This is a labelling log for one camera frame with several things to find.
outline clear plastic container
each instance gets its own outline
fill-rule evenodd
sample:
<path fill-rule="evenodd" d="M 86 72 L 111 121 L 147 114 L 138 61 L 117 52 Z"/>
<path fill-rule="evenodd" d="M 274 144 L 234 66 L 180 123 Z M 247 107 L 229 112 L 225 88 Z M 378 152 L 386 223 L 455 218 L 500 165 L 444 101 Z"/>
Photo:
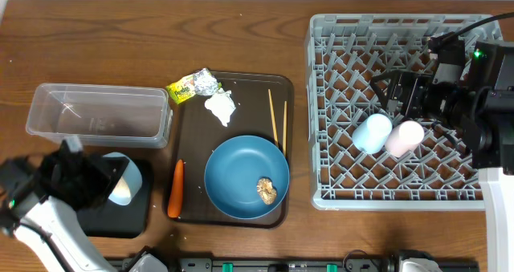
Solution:
<path fill-rule="evenodd" d="M 164 148 L 172 113 L 161 88 L 43 83 L 26 129 L 56 143 L 78 135 L 84 145 Z"/>

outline tray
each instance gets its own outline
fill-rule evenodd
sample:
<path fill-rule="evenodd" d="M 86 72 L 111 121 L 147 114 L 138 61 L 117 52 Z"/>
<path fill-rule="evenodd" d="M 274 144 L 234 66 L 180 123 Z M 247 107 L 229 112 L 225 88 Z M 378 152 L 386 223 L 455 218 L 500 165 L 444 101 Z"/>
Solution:
<path fill-rule="evenodd" d="M 89 237 L 135 238 L 145 231 L 152 193 L 153 171 L 149 162 L 134 160 L 143 177 L 136 196 L 126 206 L 107 200 L 94 209 L 77 212 L 80 227 Z"/>
<path fill-rule="evenodd" d="M 288 79 L 278 75 L 215 71 L 212 71 L 212 74 L 222 83 L 223 89 L 232 91 L 231 97 L 236 109 L 230 117 L 228 127 L 225 128 L 219 119 L 204 107 L 207 97 L 197 95 L 179 105 L 174 126 L 177 128 L 175 132 L 177 136 L 175 136 L 173 143 L 172 159 L 174 163 L 178 159 L 183 159 L 185 162 L 184 201 L 180 217 L 174 220 L 198 224 L 274 228 L 286 217 L 288 196 L 284 198 L 279 207 L 264 217 L 253 220 L 235 219 L 220 212 L 210 202 L 205 190 L 204 172 L 210 154 L 225 140 L 235 136 L 254 135 L 273 142 L 268 89 L 271 90 L 273 97 L 280 147 L 284 144 L 282 143 L 284 101 L 287 100 L 288 102 L 286 159 L 289 162 L 292 150 L 292 113 L 294 107 L 292 84 Z M 170 177 L 169 187 L 163 199 L 166 215 L 172 183 L 173 177 Z"/>
<path fill-rule="evenodd" d="M 353 146 L 355 128 L 381 110 L 369 86 L 374 75 L 394 69 L 433 73 L 426 39 L 462 29 L 480 14 L 318 14 L 306 38 L 311 197 L 317 209 L 481 210 L 478 173 L 471 155 L 456 151 L 431 120 L 422 144 L 401 158 L 385 149 L 361 153 Z M 467 32 L 469 54 L 479 39 L 502 39 L 490 22 Z M 389 117 L 396 126 L 399 109 Z M 464 143 L 455 131 L 460 150 Z"/>

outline pink cup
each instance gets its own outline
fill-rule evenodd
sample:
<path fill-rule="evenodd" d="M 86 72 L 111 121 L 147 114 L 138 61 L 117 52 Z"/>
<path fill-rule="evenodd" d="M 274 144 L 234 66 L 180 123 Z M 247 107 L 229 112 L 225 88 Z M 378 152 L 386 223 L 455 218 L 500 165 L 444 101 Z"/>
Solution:
<path fill-rule="evenodd" d="M 393 129 L 385 142 L 385 149 L 391 155 L 400 157 L 408 151 L 414 151 L 424 136 L 425 131 L 421 124 L 407 120 Z"/>

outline white crate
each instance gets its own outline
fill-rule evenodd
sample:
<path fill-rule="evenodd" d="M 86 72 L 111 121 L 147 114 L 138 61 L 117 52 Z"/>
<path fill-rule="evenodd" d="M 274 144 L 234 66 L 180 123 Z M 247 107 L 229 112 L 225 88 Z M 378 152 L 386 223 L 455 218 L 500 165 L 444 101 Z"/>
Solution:
<path fill-rule="evenodd" d="M 431 74 L 435 62 L 426 39 L 457 31 L 490 15 L 318 14 L 306 38 L 311 197 L 317 209 L 482 210 L 478 173 L 463 156 L 418 120 L 422 144 L 402 158 L 383 148 L 366 155 L 351 141 L 367 116 L 382 112 L 368 85 L 374 75 L 394 69 Z M 490 22 L 466 33 L 467 65 L 478 39 L 502 39 Z M 399 108 L 388 116 L 398 124 Z M 464 149 L 455 131 L 449 132 Z"/>

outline wood grain surface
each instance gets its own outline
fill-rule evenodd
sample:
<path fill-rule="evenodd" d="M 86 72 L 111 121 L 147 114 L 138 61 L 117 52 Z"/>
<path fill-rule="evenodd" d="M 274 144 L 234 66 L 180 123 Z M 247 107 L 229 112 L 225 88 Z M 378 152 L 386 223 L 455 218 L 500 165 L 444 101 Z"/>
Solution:
<path fill-rule="evenodd" d="M 106 257 L 155 246 L 167 258 L 339 258 L 417 249 L 467 258 L 487 270 L 484 213 L 323 212 L 309 198 L 304 38 L 314 14 L 500 14 L 514 2 L 265 0 L 9 0 L 0 26 L 0 160 L 51 152 L 29 136 L 27 113 L 41 83 L 164 87 L 202 67 L 277 74 L 295 88 L 289 213 L 277 229 L 178 224 L 161 207 L 172 163 L 163 149 L 116 149 L 151 160 L 156 182 L 147 230 L 130 240 L 92 238 Z M 500 23 L 514 40 L 514 20 Z M 112 151 L 114 148 L 89 148 Z M 22 243 L 0 236 L 0 271 L 44 271 Z"/>

